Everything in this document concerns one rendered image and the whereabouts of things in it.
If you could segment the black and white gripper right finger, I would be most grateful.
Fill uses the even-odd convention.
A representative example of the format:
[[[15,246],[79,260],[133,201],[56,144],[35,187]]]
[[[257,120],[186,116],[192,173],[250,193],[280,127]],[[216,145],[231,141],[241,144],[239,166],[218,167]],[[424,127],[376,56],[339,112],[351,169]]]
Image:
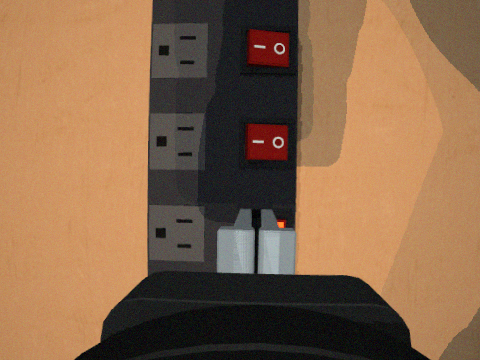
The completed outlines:
[[[256,264],[258,274],[295,275],[296,232],[280,228],[273,210],[256,210]]]

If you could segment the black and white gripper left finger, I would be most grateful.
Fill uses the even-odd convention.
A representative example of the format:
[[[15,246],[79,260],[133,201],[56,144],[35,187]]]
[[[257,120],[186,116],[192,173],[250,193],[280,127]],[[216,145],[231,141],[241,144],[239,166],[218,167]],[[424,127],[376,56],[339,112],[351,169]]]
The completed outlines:
[[[256,209],[240,209],[234,226],[217,231],[217,273],[254,274],[255,264]]]

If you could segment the black power strip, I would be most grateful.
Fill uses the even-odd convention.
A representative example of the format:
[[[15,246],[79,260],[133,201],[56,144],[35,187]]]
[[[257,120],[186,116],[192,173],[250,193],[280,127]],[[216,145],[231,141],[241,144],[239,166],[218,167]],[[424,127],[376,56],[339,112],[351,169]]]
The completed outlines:
[[[295,229],[298,0],[153,0],[148,276],[217,272],[240,209]]]

